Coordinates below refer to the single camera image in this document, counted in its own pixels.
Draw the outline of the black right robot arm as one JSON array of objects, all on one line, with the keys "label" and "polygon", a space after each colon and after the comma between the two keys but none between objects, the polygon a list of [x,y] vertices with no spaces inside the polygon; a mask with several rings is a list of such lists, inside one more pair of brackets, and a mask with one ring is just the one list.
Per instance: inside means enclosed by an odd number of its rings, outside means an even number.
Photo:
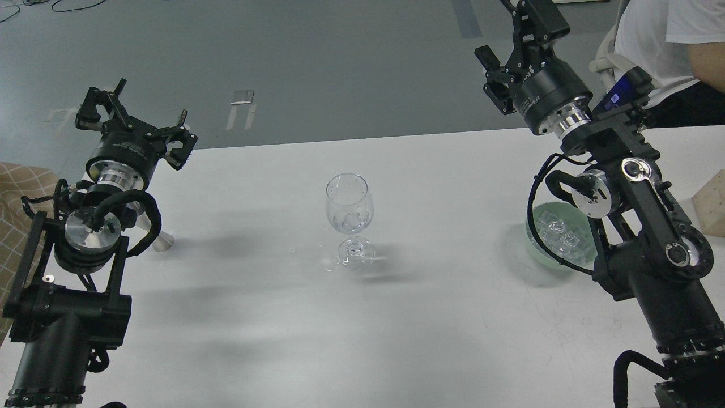
[{"label": "black right robot arm", "polygon": [[555,133],[561,143],[535,176],[528,224],[542,182],[585,214],[596,249],[588,275],[614,300],[637,300],[662,356],[661,363],[631,350],[619,356],[614,405],[628,405],[628,367],[638,364],[661,378],[659,406],[722,407],[723,322],[700,282],[712,271],[714,251],[673,198],[656,164],[660,153],[642,136],[657,82],[626,58],[603,55],[591,69],[608,75],[616,68],[623,76],[609,81],[609,93],[591,109],[590,90],[553,50],[570,32],[557,6],[503,5],[513,51],[502,64],[488,46],[476,49],[484,92],[501,113],[519,113],[533,134]]}]

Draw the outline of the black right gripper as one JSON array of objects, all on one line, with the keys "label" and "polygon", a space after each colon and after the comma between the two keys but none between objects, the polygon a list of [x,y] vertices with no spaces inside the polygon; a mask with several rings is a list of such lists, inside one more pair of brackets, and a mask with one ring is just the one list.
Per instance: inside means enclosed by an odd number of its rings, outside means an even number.
[{"label": "black right gripper", "polygon": [[513,23],[513,51],[502,64],[490,46],[474,54],[484,68],[484,93],[502,114],[519,113],[537,136],[567,136],[591,122],[591,92],[553,44],[570,25],[552,1],[502,1]]}]

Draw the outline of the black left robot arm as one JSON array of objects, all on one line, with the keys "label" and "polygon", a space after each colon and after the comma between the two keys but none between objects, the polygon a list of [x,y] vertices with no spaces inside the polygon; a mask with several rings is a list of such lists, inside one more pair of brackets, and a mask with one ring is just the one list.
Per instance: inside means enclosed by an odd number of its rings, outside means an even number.
[{"label": "black left robot arm", "polygon": [[11,321],[10,341],[25,348],[7,407],[79,406],[86,375],[107,369],[129,327],[132,299],[120,292],[125,261],[163,232],[148,193],[153,173],[161,160],[183,168],[198,140],[186,110],[167,127],[128,114],[125,83],[91,86],[77,111],[76,128],[101,134],[86,177],[20,198],[31,227],[2,316]]}]

